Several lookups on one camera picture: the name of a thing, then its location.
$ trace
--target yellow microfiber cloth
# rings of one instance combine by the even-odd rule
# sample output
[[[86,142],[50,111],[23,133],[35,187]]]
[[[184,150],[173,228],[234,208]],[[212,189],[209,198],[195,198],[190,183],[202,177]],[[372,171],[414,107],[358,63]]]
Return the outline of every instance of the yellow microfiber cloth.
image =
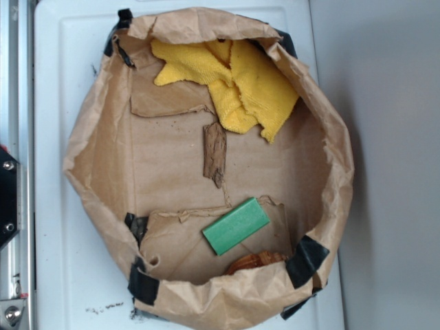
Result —
[[[221,125],[246,133],[260,123],[261,136],[274,141],[298,94],[270,58],[249,41],[210,41],[189,45],[151,42],[166,61],[154,83],[189,80],[207,85]]]

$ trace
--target white tray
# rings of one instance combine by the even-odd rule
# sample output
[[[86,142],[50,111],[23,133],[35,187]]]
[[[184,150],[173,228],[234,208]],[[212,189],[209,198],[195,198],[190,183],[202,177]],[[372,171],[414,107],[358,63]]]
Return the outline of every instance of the white tray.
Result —
[[[317,78],[306,0],[43,0],[35,16],[35,178],[38,328],[44,330],[186,329],[154,316],[133,316],[127,280],[61,172],[79,108],[99,70],[117,11],[134,16],[207,6],[254,17],[289,32],[299,59]],[[255,329],[342,330],[336,261],[328,287],[288,321]]]

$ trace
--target paper bag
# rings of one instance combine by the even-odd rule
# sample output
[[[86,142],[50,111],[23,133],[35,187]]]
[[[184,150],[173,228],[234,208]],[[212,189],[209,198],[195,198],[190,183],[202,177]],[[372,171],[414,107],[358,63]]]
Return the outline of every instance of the paper bag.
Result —
[[[155,86],[164,62],[151,53],[152,39],[253,40],[301,97],[273,144],[258,126],[244,135],[226,133],[220,188],[202,175],[203,127],[217,121],[210,94],[188,81]],[[266,23],[219,10],[137,18],[120,12],[71,134],[64,171],[138,309],[194,329],[244,329],[327,284],[352,197],[349,134],[307,66],[280,40]],[[272,227],[216,256],[200,230],[260,196],[266,196],[259,202]],[[139,242],[127,214],[150,217]],[[235,258],[259,248],[289,259],[222,276]]]

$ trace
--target gray wall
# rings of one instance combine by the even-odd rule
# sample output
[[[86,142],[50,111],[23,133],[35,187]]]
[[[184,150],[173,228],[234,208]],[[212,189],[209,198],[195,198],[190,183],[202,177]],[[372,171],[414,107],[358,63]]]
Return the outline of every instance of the gray wall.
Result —
[[[320,86],[355,195],[340,248],[348,330],[440,327],[440,1],[311,0]]]

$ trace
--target green sponge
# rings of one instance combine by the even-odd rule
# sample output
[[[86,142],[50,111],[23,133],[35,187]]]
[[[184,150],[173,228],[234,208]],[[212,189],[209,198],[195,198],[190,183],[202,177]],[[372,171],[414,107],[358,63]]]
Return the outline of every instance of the green sponge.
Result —
[[[214,251],[221,256],[269,222],[266,212],[253,197],[223,215],[202,232]]]

